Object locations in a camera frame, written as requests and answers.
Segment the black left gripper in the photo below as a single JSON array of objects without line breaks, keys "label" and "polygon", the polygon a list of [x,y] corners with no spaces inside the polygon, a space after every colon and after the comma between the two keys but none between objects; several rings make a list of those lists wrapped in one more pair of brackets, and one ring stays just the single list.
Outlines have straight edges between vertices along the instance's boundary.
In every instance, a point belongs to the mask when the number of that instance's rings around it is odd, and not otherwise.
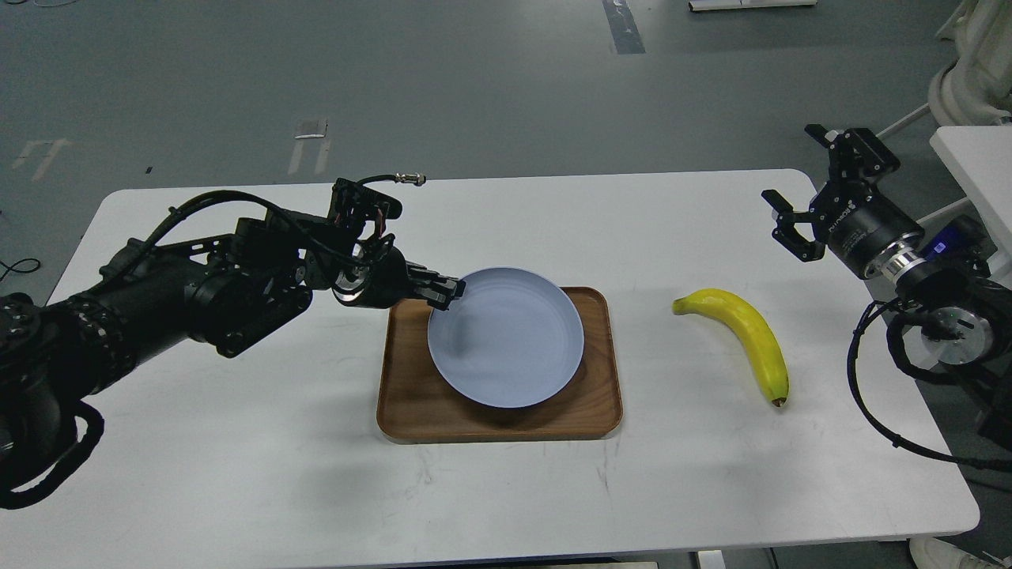
[{"label": "black left gripper", "polygon": [[332,287],[335,299],[347,307],[387,309],[405,300],[419,300],[446,311],[463,295],[466,282],[427,269],[408,267],[402,252],[393,247],[370,269],[340,269]]}]

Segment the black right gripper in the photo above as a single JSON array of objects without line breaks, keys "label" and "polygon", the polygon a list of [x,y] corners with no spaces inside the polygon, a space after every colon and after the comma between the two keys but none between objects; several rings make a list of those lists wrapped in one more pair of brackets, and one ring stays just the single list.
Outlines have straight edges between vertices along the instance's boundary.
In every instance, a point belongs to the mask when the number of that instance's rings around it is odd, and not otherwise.
[{"label": "black right gripper", "polygon": [[[901,162],[867,127],[829,130],[805,125],[805,133],[827,151],[827,180],[810,202],[795,210],[777,190],[761,197],[773,209],[771,236],[800,262],[823,258],[825,246],[857,277],[874,277],[879,259],[896,243],[918,244],[924,229],[878,192],[882,177]],[[816,240],[802,237],[798,224],[810,224]]]}]

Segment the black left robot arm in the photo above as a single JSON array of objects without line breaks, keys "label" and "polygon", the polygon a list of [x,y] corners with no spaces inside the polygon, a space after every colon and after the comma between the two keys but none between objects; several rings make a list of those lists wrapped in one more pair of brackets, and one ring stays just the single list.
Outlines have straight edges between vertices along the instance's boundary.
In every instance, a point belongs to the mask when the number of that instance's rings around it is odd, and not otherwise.
[{"label": "black left robot arm", "polygon": [[126,242],[97,284],[47,306],[3,296],[2,508],[53,494],[104,434],[86,398],[183,340],[232,359],[323,289],[347,307],[410,299],[447,310],[466,284],[402,256],[386,230],[401,215],[369,178],[337,180],[324,216],[212,190]]}]

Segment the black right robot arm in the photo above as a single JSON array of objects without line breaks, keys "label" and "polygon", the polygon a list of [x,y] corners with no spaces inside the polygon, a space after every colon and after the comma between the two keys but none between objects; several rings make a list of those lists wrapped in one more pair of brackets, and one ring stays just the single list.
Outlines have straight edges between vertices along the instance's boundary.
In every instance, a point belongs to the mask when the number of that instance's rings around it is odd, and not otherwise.
[{"label": "black right robot arm", "polygon": [[895,292],[890,301],[871,303],[853,333],[847,378],[859,409],[894,446],[946,458],[886,428],[860,396],[860,339],[878,314],[890,312],[886,343],[896,367],[927,384],[959,386],[980,408],[977,433],[1009,449],[1010,370],[987,365],[1010,356],[1010,292],[991,280],[980,256],[983,228],[958,217],[926,240],[921,224],[878,189],[901,163],[871,130],[807,125],[805,131],[828,153],[828,178],[804,210],[777,191],[762,192],[774,212],[773,239],[802,262],[830,251],[860,280],[882,277]]}]

